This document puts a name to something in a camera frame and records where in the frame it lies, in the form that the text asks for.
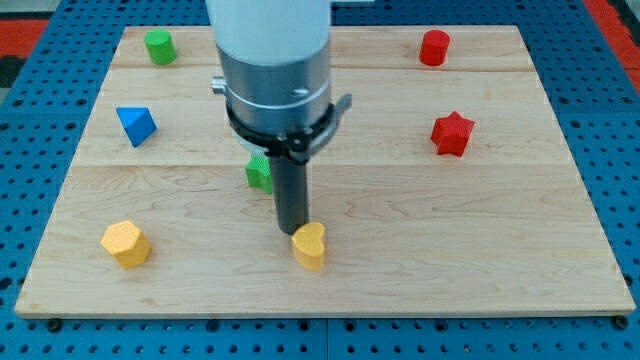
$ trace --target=red star block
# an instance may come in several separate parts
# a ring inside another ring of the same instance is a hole
[[[462,156],[467,147],[474,121],[465,119],[456,111],[451,115],[436,119],[431,133],[431,141],[438,145],[438,155]]]

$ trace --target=green cylinder block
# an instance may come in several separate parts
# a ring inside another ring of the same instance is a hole
[[[149,31],[144,36],[151,62],[156,65],[167,65],[176,59],[176,49],[171,41],[171,34],[164,29]]]

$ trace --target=toy block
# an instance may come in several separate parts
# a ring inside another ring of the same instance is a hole
[[[138,147],[157,129],[147,108],[120,107],[116,113],[133,147]]]
[[[251,154],[251,161],[249,161],[245,170],[247,171],[247,180],[250,187],[261,188],[269,195],[273,193],[269,159],[264,156]]]
[[[440,66],[444,64],[450,41],[451,38],[444,31],[427,31],[422,37],[420,61],[429,66]]]
[[[107,227],[100,244],[124,269],[144,264],[151,250],[142,230],[129,220]]]
[[[447,117],[436,119],[431,141],[438,146],[438,155],[462,156],[474,125],[474,121],[463,118],[456,111]]]
[[[151,62],[156,65],[168,65],[176,59],[176,49],[173,47],[171,33],[164,29],[151,30],[144,36]]]
[[[320,271],[324,267],[325,229],[319,222],[301,226],[291,237],[293,256],[309,271]]]

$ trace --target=green block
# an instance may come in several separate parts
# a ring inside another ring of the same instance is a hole
[[[250,187],[261,188],[265,193],[273,194],[271,183],[271,168],[269,159],[264,156],[251,154],[251,161],[245,167]]]
[[[176,59],[176,49],[171,41],[171,34],[164,29],[152,30],[144,36],[144,44],[149,51],[151,62],[156,65],[167,65]]]

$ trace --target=blue pegboard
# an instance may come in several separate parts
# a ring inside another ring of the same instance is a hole
[[[515,24],[633,295],[640,98],[578,0],[378,0],[336,25]],[[0,107],[0,358],[639,358],[617,318],[71,321],[13,306],[126,25],[207,25],[202,0],[63,0]]]

